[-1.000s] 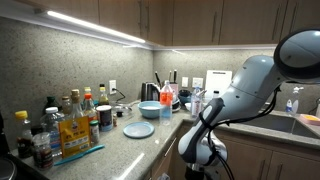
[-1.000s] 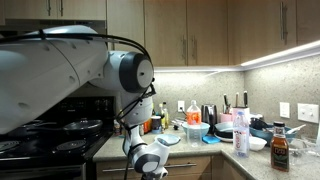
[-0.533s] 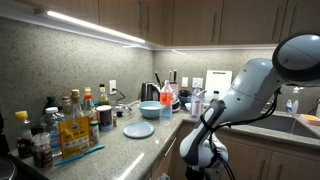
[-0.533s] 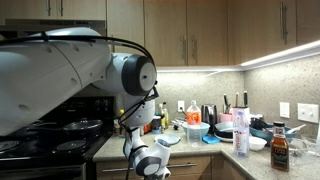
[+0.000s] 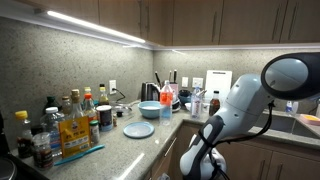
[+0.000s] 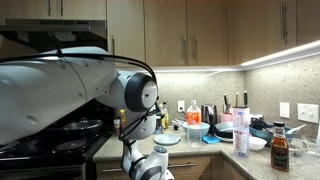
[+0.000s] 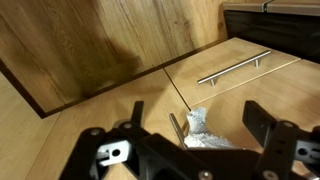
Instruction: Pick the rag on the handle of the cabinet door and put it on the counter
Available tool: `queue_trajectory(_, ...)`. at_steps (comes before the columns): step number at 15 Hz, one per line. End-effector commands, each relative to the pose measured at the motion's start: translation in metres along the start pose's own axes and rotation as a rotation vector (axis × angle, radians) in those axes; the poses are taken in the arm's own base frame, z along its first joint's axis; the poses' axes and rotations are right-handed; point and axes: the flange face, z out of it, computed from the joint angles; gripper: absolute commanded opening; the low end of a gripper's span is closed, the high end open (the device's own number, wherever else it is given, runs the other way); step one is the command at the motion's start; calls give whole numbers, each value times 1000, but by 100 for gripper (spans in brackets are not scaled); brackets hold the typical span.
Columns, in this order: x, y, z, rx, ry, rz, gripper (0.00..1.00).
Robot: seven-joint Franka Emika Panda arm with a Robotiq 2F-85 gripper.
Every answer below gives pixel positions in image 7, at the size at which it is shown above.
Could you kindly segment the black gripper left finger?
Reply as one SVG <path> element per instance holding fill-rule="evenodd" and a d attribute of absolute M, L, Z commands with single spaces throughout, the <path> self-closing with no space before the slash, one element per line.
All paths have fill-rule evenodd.
<path fill-rule="evenodd" d="M 106 132 L 101 127 L 81 132 L 59 180 L 103 180 L 111 165 L 122 163 L 139 178 L 139 157 L 126 132 L 141 125 L 143 101 L 136 101 L 129 120 L 118 121 Z"/>

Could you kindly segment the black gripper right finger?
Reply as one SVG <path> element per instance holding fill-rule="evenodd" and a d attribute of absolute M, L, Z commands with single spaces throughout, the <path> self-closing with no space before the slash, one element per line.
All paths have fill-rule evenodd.
<path fill-rule="evenodd" d="M 254 176 L 258 180 L 304 180 L 292 172 L 300 161 L 316 177 L 320 176 L 320 127 L 311 132 L 287 120 L 276 120 L 257 102 L 245 102 L 242 122 L 263 147 Z"/>

